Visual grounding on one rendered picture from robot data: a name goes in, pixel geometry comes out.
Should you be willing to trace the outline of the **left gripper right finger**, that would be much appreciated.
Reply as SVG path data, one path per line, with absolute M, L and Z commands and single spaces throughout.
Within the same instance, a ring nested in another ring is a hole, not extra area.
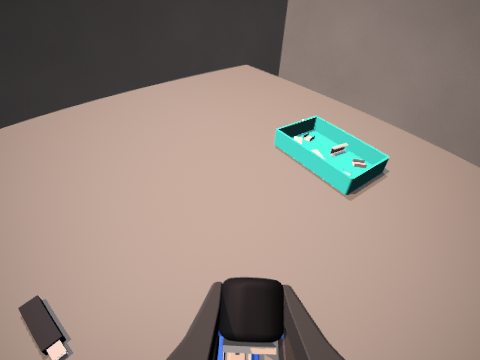
M 324 337 L 291 286 L 282 286 L 284 333 L 278 340 L 279 360 L 345 360 Z

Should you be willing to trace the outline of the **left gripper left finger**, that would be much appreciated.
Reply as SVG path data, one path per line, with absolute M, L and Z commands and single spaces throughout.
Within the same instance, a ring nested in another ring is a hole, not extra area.
M 218 360 L 221 293 L 222 282 L 213 283 L 187 334 L 166 360 Z

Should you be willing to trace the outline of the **teal rectangular tray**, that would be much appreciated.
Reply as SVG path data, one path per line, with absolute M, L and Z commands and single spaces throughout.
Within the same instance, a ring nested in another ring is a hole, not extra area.
M 303 136 L 307 133 L 311 137 L 315 136 L 315 139 L 310 142 L 304 140 Z M 294 140 L 294 136 L 302 137 L 302 144 Z M 344 143 L 348 144 L 344 148 L 346 152 L 335 156 L 330 155 L 331 147 Z M 317 116 L 277 128 L 274 145 L 344 195 L 348 195 L 380 175 L 386 160 L 386 154 Z M 311 151 L 317 149 L 324 158 Z M 364 164 L 367 167 L 353 167 L 353 158 L 366 160 Z M 369 168 L 371 166 L 372 168 Z

